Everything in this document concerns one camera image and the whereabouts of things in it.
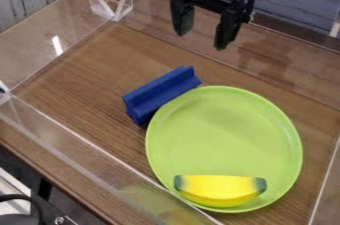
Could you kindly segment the green plastic plate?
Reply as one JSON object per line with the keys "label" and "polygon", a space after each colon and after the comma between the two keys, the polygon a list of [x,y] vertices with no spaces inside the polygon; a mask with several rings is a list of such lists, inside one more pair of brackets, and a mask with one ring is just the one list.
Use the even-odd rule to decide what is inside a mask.
{"label": "green plastic plate", "polygon": [[157,110],[145,136],[152,172],[172,194],[178,175],[262,178],[265,191],[216,213],[244,213],[273,204],[302,167],[301,138],[289,117],[262,96],[240,88],[205,86]]}

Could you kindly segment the blue plastic block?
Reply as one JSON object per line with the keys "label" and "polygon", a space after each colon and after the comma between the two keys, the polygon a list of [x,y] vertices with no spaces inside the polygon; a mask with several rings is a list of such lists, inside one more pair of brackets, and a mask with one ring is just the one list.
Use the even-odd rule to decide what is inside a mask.
{"label": "blue plastic block", "polygon": [[126,114],[136,124],[150,120],[157,109],[201,84],[193,66],[180,66],[122,95]]}

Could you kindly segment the yellow toy banana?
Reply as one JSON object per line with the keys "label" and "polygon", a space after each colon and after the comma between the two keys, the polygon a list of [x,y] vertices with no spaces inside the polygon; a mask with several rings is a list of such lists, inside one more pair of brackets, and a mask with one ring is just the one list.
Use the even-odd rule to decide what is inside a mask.
{"label": "yellow toy banana", "polygon": [[197,205],[226,208],[252,201],[264,193],[266,180],[233,175],[177,175],[173,189]]}

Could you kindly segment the clear acrylic enclosure wall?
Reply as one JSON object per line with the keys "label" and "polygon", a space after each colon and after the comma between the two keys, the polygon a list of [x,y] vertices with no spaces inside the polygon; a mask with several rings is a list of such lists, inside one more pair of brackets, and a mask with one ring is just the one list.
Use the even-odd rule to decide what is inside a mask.
{"label": "clear acrylic enclosure wall", "polygon": [[[120,22],[96,15],[89,0],[56,0],[0,34],[0,147],[110,225],[340,225],[340,49],[250,24],[218,51],[216,23],[198,10],[178,36],[169,0],[133,0]],[[196,88],[244,89],[294,124],[301,172],[261,209],[216,213],[152,172],[156,112],[136,124],[122,95],[180,66],[193,66]]]}

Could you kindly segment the clear acrylic corner bracket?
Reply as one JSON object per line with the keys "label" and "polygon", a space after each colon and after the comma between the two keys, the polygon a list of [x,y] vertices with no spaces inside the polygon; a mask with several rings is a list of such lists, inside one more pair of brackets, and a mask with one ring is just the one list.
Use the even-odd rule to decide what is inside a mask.
{"label": "clear acrylic corner bracket", "polygon": [[133,0],[89,0],[92,12],[120,22],[121,19],[133,11]]}

